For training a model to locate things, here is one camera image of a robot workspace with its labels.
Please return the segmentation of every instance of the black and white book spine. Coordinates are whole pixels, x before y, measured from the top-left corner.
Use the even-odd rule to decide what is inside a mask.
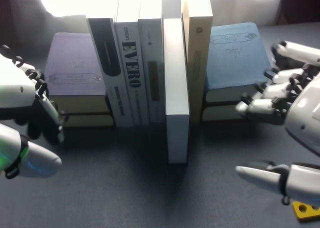
[[[149,111],[138,19],[132,22],[116,22],[115,29],[133,122],[135,125],[148,125]]]
[[[148,9],[141,2],[142,9]],[[147,93],[151,123],[164,123],[165,116],[165,82],[162,44],[161,2],[159,18],[140,18],[139,33],[143,57],[145,88]]]
[[[132,127],[133,116],[113,18],[87,18],[106,93],[117,127]]]

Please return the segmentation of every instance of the yellow plastic block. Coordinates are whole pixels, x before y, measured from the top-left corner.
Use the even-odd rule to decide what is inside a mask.
[[[301,222],[320,220],[320,208],[294,201],[292,208],[296,218]]]

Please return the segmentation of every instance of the book spine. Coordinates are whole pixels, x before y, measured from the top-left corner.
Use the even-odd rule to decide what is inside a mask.
[[[134,125],[115,25],[112,18],[88,18],[106,93],[117,127]]]
[[[135,125],[148,125],[149,112],[138,21],[116,22],[126,86]]]
[[[165,82],[161,19],[140,19],[139,34],[151,123],[165,122]]]
[[[184,24],[188,34],[186,70],[192,123],[201,119],[212,19],[212,16],[190,17],[189,24]]]

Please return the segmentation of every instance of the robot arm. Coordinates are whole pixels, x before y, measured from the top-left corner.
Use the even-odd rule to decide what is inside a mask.
[[[320,92],[320,50],[282,41],[272,52],[276,63],[277,59],[292,59],[304,65],[266,72],[269,81],[257,85],[258,92],[253,97],[244,94],[236,109],[258,122],[284,125],[291,137],[320,156],[320,96],[317,95]],[[252,161],[235,170],[244,180],[281,194],[285,205],[289,204],[287,198],[292,198],[320,207],[318,165],[297,162],[287,166],[272,161]]]
[[[0,120],[27,124],[31,139],[43,134],[49,143],[58,145],[64,140],[63,130],[46,90],[47,84],[33,66],[12,55],[7,46],[0,48]],[[0,124],[0,144],[0,171],[4,171],[8,179],[17,175],[50,177],[62,164],[56,154],[4,124]]]

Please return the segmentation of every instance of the book title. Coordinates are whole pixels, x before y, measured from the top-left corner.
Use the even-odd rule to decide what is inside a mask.
[[[128,34],[127,27],[124,28],[124,31]],[[141,86],[141,81],[136,42],[122,42],[122,50],[124,53],[125,68],[129,79],[129,86],[132,88],[138,88]]]

